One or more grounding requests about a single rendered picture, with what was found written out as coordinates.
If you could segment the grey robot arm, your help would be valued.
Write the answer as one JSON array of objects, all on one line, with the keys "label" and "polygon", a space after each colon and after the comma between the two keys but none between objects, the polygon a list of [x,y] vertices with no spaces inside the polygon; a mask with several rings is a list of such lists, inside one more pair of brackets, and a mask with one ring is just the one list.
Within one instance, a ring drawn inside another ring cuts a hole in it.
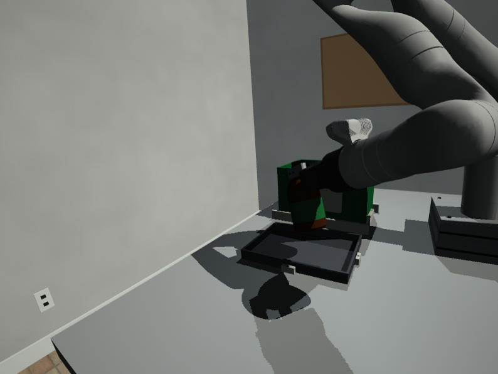
[{"label": "grey robot arm", "polygon": [[[460,212],[498,220],[498,48],[444,0],[313,0],[422,111],[370,137],[363,159],[379,182],[464,166]],[[475,164],[474,164],[475,163]]]}]

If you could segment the dark green crate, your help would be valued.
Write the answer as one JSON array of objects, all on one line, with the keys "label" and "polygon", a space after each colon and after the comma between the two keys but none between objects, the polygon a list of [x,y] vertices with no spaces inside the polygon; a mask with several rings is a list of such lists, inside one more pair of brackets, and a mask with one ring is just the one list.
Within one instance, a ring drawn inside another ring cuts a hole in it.
[{"label": "dark green crate", "polygon": [[[280,211],[290,212],[287,186],[292,179],[289,179],[287,170],[291,167],[291,163],[277,167],[278,210]],[[374,186],[361,191],[352,190],[343,193],[335,193],[329,188],[320,191],[326,218],[366,223],[366,217],[370,209],[373,209]]]}]

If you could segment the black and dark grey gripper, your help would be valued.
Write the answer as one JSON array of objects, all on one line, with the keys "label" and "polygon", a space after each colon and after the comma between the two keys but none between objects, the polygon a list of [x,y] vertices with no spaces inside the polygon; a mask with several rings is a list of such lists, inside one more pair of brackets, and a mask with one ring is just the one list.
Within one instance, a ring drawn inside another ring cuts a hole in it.
[{"label": "black and dark grey gripper", "polygon": [[[300,163],[287,170],[289,179],[300,176],[305,192],[329,188],[336,193],[360,191],[381,184],[365,167],[363,148],[373,129],[369,119],[336,120],[326,127],[327,135],[341,143],[340,149],[321,161]],[[313,166],[314,165],[314,166]]]}]

